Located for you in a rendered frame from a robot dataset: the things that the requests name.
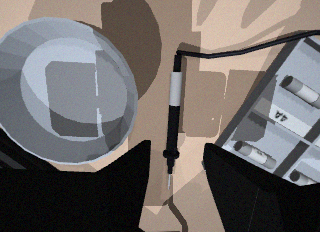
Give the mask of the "white ceramic fuse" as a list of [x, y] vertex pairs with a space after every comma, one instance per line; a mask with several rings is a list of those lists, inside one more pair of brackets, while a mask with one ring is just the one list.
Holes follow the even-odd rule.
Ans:
[[294, 171], [290, 174], [290, 180], [300, 186], [316, 183], [315, 181], [307, 178], [306, 176], [302, 175], [301, 173], [299, 173], [297, 171]]
[[304, 85], [293, 76], [286, 77], [281, 85], [291, 93], [294, 93], [298, 97], [305, 100], [310, 105], [320, 109], [320, 94], [315, 92], [315, 90], [309, 86]]
[[268, 169], [273, 169], [276, 166], [276, 160], [270, 156], [256, 150], [250, 145], [244, 143], [243, 141], [238, 141], [234, 147], [235, 151], [241, 153], [244, 156], [258, 162], [259, 164], [265, 166]]

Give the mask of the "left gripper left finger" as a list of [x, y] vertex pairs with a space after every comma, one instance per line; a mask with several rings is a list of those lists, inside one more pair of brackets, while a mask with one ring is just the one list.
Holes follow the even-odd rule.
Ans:
[[97, 172], [0, 168], [0, 230], [138, 232], [150, 153], [143, 140]]

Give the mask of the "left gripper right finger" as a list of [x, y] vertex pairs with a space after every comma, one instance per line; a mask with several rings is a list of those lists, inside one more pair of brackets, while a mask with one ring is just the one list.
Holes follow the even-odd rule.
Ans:
[[213, 143], [203, 161], [225, 232], [320, 232], [320, 183], [299, 186]]

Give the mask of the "red test probe with black lead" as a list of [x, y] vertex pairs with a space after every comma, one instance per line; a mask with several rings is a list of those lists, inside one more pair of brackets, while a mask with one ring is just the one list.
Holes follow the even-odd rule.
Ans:
[[294, 40], [298, 40], [298, 39], [314, 36], [314, 35], [320, 35], [320, 30], [313, 30], [313, 31], [309, 31], [309, 32], [293, 35], [293, 36], [290, 36], [290, 37], [274, 40], [274, 41], [271, 41], [271, 42], [267, 42], [267, 43], [264, 43], [264, 44], [260, 44], [260, 45], [257, 45], [257, 46], [253, 46], [253, 47], [250, 47], [250, 48], [247, 48], [247, 49], [243, 49], [243, 50], [238, 50], [238, 51], [230, 51], [230, 52], [215, 53], [215, 54], [203, 54], [203, 53], [196, 53], [196, 52], [177, 50], [176, 54], [177, 55], [183, 55], [183, 56], [190, 56], [190, 57], [205, 58], [205, 59], [236, 56], [236, 55], [242, 55], [242, 54], [250, 53], [250, 52], [253, 52], [253, 51], [260, 50], [260, 49], [264, 49], [264, 48], [267, 48], [267, 47], [275, 46], [275, 45], [278, 45], [278, 44], [282, 44], [282, 43], [286, 43], [286, 42], [290, 42], [290, 41], [294, 41]]

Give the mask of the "grey compartment tray with fuses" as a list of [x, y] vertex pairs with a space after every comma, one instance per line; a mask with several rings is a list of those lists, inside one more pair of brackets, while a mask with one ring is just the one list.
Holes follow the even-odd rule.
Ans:
[[[292, 183], [294, 171], [320, 183], [320, 109], [282, 87], [288, 76], [320, 94], [320, 40], [288, 42], [215, 145]], [[235, 151], [238, 141], [275, 159], [276, 166], [268, 169]]]

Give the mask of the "grey round shallow dish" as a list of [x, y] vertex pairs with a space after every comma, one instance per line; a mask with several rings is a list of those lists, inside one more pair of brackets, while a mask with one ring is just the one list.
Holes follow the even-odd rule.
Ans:
[[0, 126], [25, 151], [80, 165], [119, 148], [138, 112], [134, 75], [103, 35], [42, 17], [0, 39]]

